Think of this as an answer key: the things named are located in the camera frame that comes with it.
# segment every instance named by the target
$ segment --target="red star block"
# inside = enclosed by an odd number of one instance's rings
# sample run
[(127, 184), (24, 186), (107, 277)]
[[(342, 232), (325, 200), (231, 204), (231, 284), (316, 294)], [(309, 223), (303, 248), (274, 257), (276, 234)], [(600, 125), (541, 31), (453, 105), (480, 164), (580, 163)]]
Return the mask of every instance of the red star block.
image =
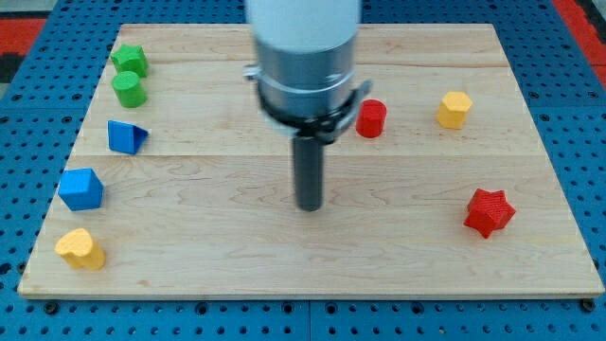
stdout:
[(470, 214), (465, 226), (475, 228), (484, 238), (490, 237), (492, 231), (504, 228), (515, 214), (503, 190), (488, 192), (480, 188), (475, 191), (467, 210)]

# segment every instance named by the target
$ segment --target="wooden board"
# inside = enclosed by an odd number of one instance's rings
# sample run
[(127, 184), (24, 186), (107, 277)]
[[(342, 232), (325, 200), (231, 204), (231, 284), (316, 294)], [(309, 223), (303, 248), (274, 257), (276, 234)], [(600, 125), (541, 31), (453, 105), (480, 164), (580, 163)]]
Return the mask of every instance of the wooden board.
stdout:
[[(121, 108), (106, 66), (67, 168), (92, 167), (103, 206), (55, 197), (19, 292), (69, 299), (486, 299), (604, 291), (492, 26), (362, 26), (357, 81), (389, 110), (384, 134), (328, 147), (324, 207), (294, 208), (289, 142), (258, 114), (247, 26), (126, 25), (149, 100)], [(463, 130), (441, 97), (474, 101)], [(138, 156), (107, 146), (116, 119), (150, 132)], [(518, 213), (484, 240), (462, 224), (477, 188)], [(53, 252), (86, 227), (98, 272)]]

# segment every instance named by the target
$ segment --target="toy block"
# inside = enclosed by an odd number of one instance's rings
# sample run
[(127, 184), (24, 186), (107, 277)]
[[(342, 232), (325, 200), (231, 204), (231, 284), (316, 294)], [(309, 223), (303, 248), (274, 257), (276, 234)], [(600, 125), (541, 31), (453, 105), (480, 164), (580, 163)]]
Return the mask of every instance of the toy block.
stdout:
[(117, 100), (125, 108), (136, 108), (148, 99), (139, 76), (133, 71), (122, 71), (112, 79)]
[(140, 45), (122, 44), (118, 51), (110, 55), (110, 59), (118, 73), (133, 71), (140, 78), (148, 76), (148, 60)]
[(73, 211), (99, 208), (103, 184), (92, 169), (66, 170), (59, 184), (59, 196)]
[(437, 121), (444, 128), (461, 129), (472, 105), (472, 100), (465, 93), (446, 93), (437, 109)]
[(481, 188), (475, 191), (467, 210), (469, 215), (464, 225), (475, 228), (486, 239), (492, 231), (505, 228), (515, 214), (503, 190), (488, 192)]
[(77, 228), (61, 237), (55, 245), (55, 252), (75, 269), (98, 270), (105, 264), (103, 249), (84, 228)]
[(148, 137), (148, 132), (133, 124), (108, 120), (107, 136), (112, 151), (135, 155)]
[(377, 137), (383, 132), (386, 116), (387, 108), (383, 103), (376, 99), (367, 99), (362, 102), (356, 131), (367, 138)]

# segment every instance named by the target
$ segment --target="black cylindrical rod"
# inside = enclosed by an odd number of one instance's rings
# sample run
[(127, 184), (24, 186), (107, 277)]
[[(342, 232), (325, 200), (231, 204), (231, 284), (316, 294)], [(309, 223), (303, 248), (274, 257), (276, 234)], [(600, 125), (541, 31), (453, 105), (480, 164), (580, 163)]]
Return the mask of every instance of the black cylindrical rod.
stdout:
[(294, 195), (296, 205), (306, 211), (322, 206), (324, 146), (313, 137), (293, 138)]

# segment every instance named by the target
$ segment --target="blue pegboard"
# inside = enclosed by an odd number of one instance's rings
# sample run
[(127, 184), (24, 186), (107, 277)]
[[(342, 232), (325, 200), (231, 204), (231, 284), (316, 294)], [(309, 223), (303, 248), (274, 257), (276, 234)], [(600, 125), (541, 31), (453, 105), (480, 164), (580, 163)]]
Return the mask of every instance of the blue pegboard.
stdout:
[[(604, 278), (606, 94), (546, 0), (364, 0), (365, 23), (491, 23)], [(60, 0), (0, 101), (0, 339), (606, 338), (606, 301), (76, 302), (16, 293), (123, 23), (243, 23), (237, 0)]]

